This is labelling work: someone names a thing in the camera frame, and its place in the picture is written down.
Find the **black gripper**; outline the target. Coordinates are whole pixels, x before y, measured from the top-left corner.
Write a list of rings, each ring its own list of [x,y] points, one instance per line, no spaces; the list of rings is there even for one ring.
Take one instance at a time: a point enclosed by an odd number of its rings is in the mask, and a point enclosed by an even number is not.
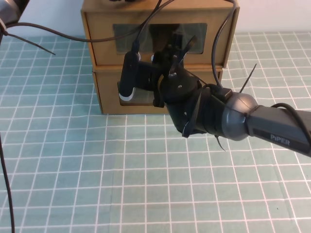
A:
[[[194,35],[182,49],[183,35],[174,32],[167,43],[174,55],[167,51],[157,52],[152,62],[139,62],[137,87],[153,93],[153,106],[166,107],[173,124],[183,137],[203,133],[199,122],[202,106],[202,85],[198,78],[184,69],[183,59],[197,42]]]

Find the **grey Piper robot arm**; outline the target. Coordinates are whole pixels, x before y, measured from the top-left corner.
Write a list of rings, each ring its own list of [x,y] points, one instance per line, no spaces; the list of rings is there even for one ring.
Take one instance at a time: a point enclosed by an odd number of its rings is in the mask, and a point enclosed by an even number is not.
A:
[[[209,133],[241,141],[248,136],[311,154],[311,114],[286,103],[259,105],[249,94],[207,83],[183,66],[183,57],[196,43],[185,47],[175,33],[151,63],[139,62],[137,83],[154,94],[154,106],[166,107],[176,129],[187,138]]]

